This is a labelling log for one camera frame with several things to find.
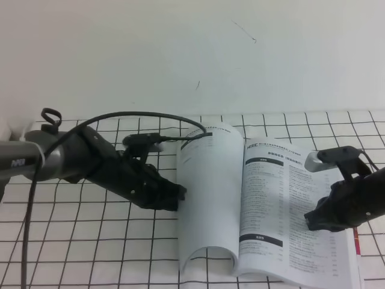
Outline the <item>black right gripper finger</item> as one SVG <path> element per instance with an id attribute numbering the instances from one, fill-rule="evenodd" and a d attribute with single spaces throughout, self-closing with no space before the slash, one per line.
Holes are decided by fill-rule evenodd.
<path id="1" fill-rule="evenodd" d="M 340 232 L 350 228 L 350 225 L 339 222 L 333 214 L 319 209 L 305 213 L 304 218 L 310 231 Z"/>

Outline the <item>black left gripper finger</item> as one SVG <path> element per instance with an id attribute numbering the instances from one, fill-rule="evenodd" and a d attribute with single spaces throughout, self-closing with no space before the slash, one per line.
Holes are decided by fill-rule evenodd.
<path id="1" fill-rule="evenodd" d="M 144 208 L 151 210 L 177 211 L 179 202 L 185 200 L 186 188 L 163 177 L 147 182 L 144 186 Z"/>

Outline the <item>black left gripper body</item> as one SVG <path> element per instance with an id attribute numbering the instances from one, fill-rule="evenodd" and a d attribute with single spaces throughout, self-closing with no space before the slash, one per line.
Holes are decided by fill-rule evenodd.
<path id="1" fill-rule="evenodd" d="M 89 126 L 72 136 L 74 142 L 79 144 L 78 154 L 82 159 L 75 162 L 73 184 L 82 179 L 90 181 L 144 208 L 144 186 L 162 177 L 154 165 L 125 158 L 125 150 L 115 150 Z"/>

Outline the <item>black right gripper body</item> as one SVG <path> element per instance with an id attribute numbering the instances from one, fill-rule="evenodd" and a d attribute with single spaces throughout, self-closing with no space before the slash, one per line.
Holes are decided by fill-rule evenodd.
<path id="1" fill-rule="evenodd" d="M 335 183 L 317 209 L 328 211 L 350 228 L 384 215 L 384 169 L 367 177 Z"/>

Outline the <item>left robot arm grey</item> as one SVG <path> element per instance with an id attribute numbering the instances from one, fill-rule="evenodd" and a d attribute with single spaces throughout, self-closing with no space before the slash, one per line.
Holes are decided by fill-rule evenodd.
<path id="1" fill-rule="evenodd" d="M 65 135 L 59 130 L 61 117 L 45 108 L 42 117 L 47 121 L 40 130 L 25 134 L 25 140 L 1 142 L 1 184 L 13 176 L 23 175 L 38 181 L 63 179 L 76 184 L 85 179 L 136 206 L 150 210 L 177 211 L 184 200 L 186 188 L 163 178 L 156 168 L 147 164 L 152 146 L 161 141 L 157 133 L 129 137 L 126 151 L 118 151 L 95 129 L 86 126 L 59 144 L 44 163 L 42 154 Z"/>

